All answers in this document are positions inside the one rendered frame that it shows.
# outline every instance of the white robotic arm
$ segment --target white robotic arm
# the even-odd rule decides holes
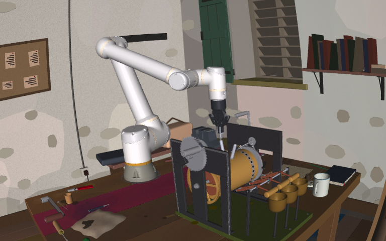
[[[134,69],[159,79],[174,90],[208,86],[213,113],[210,118],[218,133],[224,131],[229,116],[225,113],[227,97],[225,70],[222,67],[182,71],[127,49],[122,37],[105,37],[96,44],[97,54],[111,59],[136,125],[122,130],[125,157],[124,177],[131,182],[144,182],[156,177],[151,152],[162,147],[170,138],[170,131],[156,116],[146,99]]]

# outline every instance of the red book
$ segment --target red book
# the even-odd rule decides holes
[[[330,69],[331,44],[334,41],[323,40],[324,69]]]
[[[307,56],[307,68],[308,69],[315,69],[315,63],[314,63],[314,49],[312,46],[312,37],[308,37],[308,56]]]
[[[354,40],[354,37],[348,36],[348,35],[343,35],[344,39],[344,53],[346,54],[346,70],[348,71],[350,69],[350,65],[348,63],[348,46],[347,46],[347,40],[352,39]]]
[[[378,53],[376,49],[376,39],[368,38],[367,39],[368,44],[368,64],[369,70],[371,73],[371,65],[372,64],[378,64]]]

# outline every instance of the notebook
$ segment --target notebook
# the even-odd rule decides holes
[[[330,175],[330,184],[344,187],[344,184],[356,173],[356,169],[334,165],[326,173]]]

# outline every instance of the green shutter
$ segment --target green shutter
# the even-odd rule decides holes
[[[204,68],[223,67],[227,83],[233,83],[231,37],[226,0],[200,0]]]

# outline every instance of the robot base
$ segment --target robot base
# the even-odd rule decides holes
[[[152,162],[143,166],[125,166],[123,176],[128,182],[147,182],[157,177],[157,170]]]

